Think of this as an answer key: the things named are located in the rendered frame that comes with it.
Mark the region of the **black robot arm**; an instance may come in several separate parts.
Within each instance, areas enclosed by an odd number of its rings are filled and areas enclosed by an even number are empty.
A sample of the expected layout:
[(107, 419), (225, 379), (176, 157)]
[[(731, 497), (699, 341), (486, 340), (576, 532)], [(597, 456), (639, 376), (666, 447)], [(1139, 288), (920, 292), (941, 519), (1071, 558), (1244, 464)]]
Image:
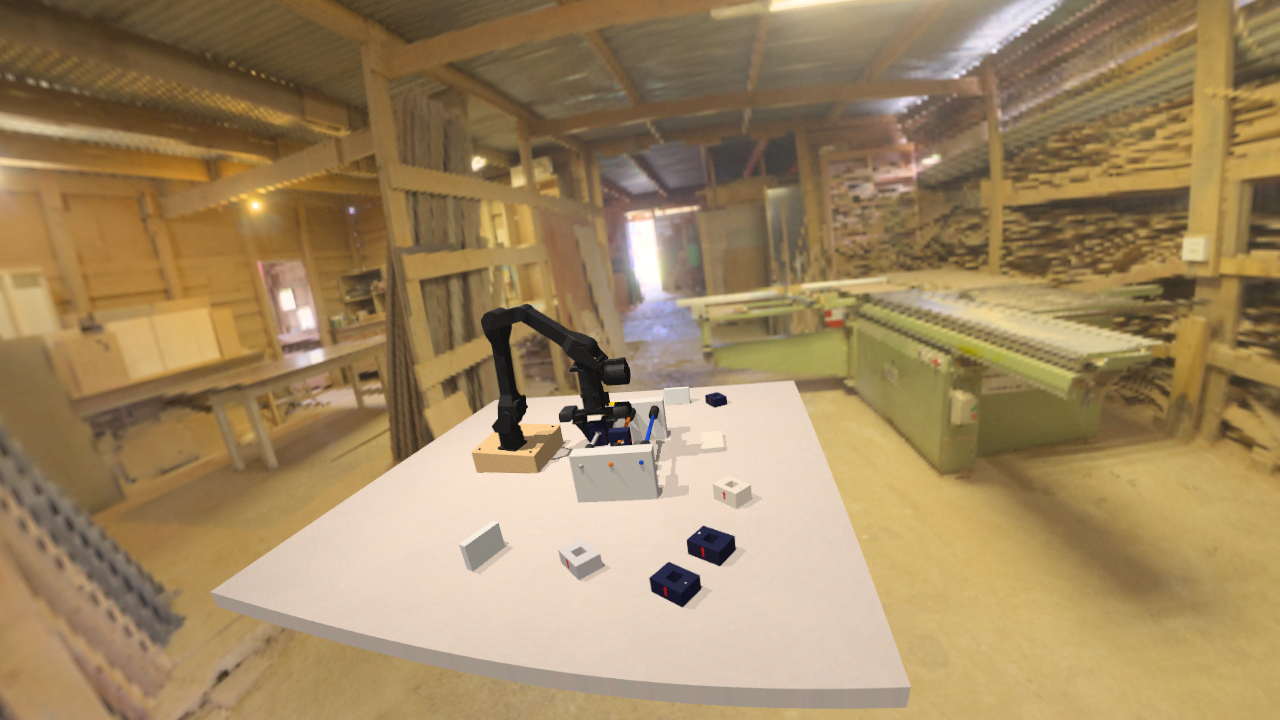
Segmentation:
[[(547, 336), (564, 348), (573, 360), (570, 372), (577, 372), (580, 389), (594, 389), (605, 386), (625, 386), (630, 383), (630, 366), (626, 357), (608, 359), (598, 347), (596, 340), (570, 331), (561, 323), (543, 315), (530, 304), (518, 307), (495, 307), (481, 318), (483, 331), (492, 343), (499, 386), (498, 418), (493, 430), (498, 433), (498, 450), (516, 451), (529, 441), (518, 425), (529, 407), (526, 395), (520, 395), (515, 384), (509, 336), (512, 324), (524, 322), (539, 333)], [(596, 357), (596, 360), (594, 359)]]

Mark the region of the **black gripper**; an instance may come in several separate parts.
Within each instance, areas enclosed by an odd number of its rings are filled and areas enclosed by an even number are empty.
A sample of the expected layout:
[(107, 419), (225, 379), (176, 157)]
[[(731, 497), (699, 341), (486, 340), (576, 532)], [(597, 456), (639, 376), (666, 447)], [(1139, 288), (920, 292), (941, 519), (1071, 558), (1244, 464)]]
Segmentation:
[(605, 407), (603, 386), (594, 389), (580, 389), (580, 392), (582, 409), (579, 409), (577, 406), (564, 406), (559, 413), (559, 421), (572, 421), (573, 419), (572, 424), (576, 424), (590, 442), (586, 429), (588, 416), (607, 415), (605, 430), (607, 439), (609, 441), (608, 430), (613, 428), (614, 421), (618, 421), (618, 419), (626, 419), (630, 416), (632, 413), (631, 404), (628, 401), (616, 402), (614, 407)]

